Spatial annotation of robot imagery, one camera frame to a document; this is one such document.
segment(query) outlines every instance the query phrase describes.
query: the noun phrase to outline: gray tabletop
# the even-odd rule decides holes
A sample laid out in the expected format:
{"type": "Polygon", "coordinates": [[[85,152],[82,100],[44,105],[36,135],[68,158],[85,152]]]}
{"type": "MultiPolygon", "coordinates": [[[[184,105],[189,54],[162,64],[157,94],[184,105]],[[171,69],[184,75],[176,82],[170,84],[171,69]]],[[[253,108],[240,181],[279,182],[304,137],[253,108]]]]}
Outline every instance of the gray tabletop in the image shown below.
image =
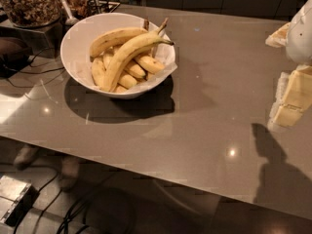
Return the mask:
{"type": "MultiPolygon", "coordinates": [[[[295,64],[264,44],[284,23],[121,6],[169,18],[177,71],[133,100],[86,90],[63,71],[0,81],[0,133],[59,152],[312,219],[311,111],[269,133],[277,79],[295,64]]],[[[38,58],[38,71],[61,67],[38,58]]]]}

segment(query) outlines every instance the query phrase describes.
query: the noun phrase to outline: table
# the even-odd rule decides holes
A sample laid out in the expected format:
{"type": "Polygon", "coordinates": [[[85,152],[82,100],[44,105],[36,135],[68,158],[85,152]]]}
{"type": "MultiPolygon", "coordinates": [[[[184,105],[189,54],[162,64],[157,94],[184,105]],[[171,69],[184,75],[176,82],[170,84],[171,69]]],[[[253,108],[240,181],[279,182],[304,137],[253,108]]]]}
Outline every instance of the table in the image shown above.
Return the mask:
{"type": "MultiPolygon", "coordinates": [[[[16,74],[0,81],[0,135],[312,219],[311,111],[286,133],[265,128],[277,79],[296,67],[264,44],[284,22],[126,5],[117,12],[169,18],[172,77],[118,100],[65,71],[16,74]]],[[[61,67],[59,57],[34,64],[26,70],[61,67]]]]}

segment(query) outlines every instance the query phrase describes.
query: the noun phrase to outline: bowl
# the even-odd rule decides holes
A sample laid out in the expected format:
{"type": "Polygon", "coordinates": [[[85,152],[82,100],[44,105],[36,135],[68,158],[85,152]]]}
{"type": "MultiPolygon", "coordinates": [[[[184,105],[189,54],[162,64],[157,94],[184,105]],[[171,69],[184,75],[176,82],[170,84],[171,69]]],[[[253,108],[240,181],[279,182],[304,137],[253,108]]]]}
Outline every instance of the bowl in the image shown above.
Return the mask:
{"type": "MultiPolygon", "coordinates": [[[[80,20],[64,35],[60,44],[60,58],[69,75],[82,86],[110,98],[136,98],[161,84],[177,68],[174,46],[160,44],[153,50],[154,57],[165,64],[165,68],[155,74],[150,80],[140,83],[124,93],[105,92],[96,86],[92,73],[89,48],[93,40],[100,34],[118,27],[142,27],[144,19],[121,13],[99,14],[80,20]]],[[[149,23],[149,30],[156,29],[154,23],[149,23]]],[[[166,31],[161,32],[169,39],[166,31]]]]}

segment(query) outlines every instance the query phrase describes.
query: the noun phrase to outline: nuts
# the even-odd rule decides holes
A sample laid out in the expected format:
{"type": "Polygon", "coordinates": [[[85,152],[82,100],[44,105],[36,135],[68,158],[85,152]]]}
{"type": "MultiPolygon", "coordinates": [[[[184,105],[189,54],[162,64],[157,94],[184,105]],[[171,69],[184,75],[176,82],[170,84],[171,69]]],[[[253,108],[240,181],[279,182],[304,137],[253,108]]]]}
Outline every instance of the nuts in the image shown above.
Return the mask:
{"type": "Polygon", "coordinates": [[[60,16],[57,0],[0,0],[9,20],[19,27],[49,24],[60,16]]]}

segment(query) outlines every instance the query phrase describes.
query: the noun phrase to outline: bunch of bananas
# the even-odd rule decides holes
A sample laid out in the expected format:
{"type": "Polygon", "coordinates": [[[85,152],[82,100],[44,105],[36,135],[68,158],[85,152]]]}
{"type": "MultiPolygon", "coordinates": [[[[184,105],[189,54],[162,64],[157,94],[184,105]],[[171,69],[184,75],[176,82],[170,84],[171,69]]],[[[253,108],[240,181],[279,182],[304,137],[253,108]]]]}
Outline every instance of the bunch of bananas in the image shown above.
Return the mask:
{"type": "Polygon", "coordinates": [[[95,84],[103,91],[122,93],[162,70],[162,62],[151,56],[159,44],[173,45],[159,33],[167,20],[155,30],[122,27],[98,36],[90,46],[91,71],[95,84]]]}

